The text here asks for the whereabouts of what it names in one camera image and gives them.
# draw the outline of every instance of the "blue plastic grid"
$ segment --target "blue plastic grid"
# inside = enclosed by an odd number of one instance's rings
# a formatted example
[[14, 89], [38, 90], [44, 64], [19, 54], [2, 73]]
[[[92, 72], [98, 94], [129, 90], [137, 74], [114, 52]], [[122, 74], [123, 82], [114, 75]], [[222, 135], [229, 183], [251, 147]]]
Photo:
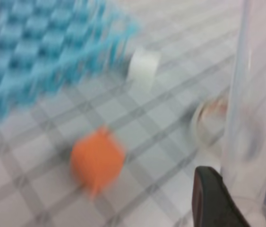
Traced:
[[0, 0], [0, 119], [120, 62], [136, 32], [101, 0]]

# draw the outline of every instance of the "orange foam block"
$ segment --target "orange foam block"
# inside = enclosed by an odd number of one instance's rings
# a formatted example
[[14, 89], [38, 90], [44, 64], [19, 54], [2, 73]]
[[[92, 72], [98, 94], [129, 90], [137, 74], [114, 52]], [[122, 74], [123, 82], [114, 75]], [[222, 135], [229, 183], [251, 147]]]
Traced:
[[79, 140], [71, 153], [74, 175], [95, 196], [120, 174], [124, 151], [107, 128]]

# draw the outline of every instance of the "white spool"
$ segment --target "white spool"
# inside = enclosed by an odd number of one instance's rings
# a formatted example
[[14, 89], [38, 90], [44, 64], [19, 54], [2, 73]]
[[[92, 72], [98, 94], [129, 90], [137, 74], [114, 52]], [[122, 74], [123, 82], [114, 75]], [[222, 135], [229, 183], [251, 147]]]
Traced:
[[129, 63], [127, 80], [132, 80], [143, 89], [150, 90], [158, 69], [160, 53], [137, 49]]

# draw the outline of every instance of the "checkered surface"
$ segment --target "checkered surface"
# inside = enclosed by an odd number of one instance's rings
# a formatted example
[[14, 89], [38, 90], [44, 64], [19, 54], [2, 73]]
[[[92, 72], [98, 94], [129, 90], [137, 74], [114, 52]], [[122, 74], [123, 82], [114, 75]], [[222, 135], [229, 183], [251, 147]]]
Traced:
[[[129, 50], [163, 54], [146, 92], [111, 71], [64, 88], [0, 124], [0, 227], [182, 227], [195, 166], [219, 167], [197, 147], [182, 115], [230, 81], [240, 3], [121, 0], [144, 25]], [[69, 172], [71, 146], [107, 124], [126, 147], [117, 182], [94, 201]]]

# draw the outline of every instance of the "clear glass tube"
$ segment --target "clear glass tube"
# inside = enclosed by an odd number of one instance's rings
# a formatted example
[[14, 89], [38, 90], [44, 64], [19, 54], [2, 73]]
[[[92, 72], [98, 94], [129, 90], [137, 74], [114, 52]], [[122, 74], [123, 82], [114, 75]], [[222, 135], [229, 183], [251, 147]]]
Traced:
[[266, 0], [244, 1], [225, 130], [222, 175], [251, 226], [265, 227]]

